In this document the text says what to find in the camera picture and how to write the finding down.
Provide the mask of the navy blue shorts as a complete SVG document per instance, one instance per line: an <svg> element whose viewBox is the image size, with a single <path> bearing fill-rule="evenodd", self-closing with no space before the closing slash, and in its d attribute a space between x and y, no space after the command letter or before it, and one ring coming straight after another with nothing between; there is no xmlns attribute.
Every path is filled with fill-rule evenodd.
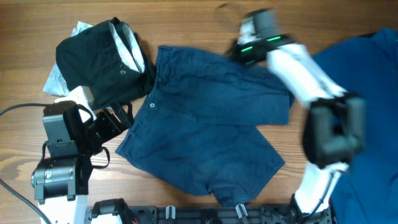
<svg viewBox="0 0 398 224"><path fill-rule="evenodd" d="M284 160L259 132L286 125L294 96L268 69L161 45L152 91L117 153L188 194L224 206L255 199Z"/></svg>

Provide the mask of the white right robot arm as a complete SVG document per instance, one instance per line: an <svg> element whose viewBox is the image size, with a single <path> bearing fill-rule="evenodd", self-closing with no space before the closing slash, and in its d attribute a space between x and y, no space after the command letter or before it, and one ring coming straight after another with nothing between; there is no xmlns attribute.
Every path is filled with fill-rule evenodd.
<svg viewBox="0 0 398 224"><path fill-rule="evenodd" d="M245 65L265 61L307 109L302 146L308 162L293 203L301 220L328 209L339 178L364 149L365 101L334 82L304 44L281 33L272 9L243 17L231 56Z"/></svg>

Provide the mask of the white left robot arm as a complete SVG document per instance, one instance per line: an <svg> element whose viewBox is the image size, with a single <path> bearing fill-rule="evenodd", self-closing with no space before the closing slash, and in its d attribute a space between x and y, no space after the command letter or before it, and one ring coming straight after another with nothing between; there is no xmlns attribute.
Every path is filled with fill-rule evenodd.
<svg viewBox="0 0 398 224"><path fill-rule="evenodd" d="M44 108L47 133L44 152L32 173L34 198L43 213L43 223L84 223L88 205L88 182L94 165L91 157L108 153L104 144L129 129L133 123L132 104L124 109L118 102L111 109L89 114L89 109L74 101L61 101Z"/></svg>

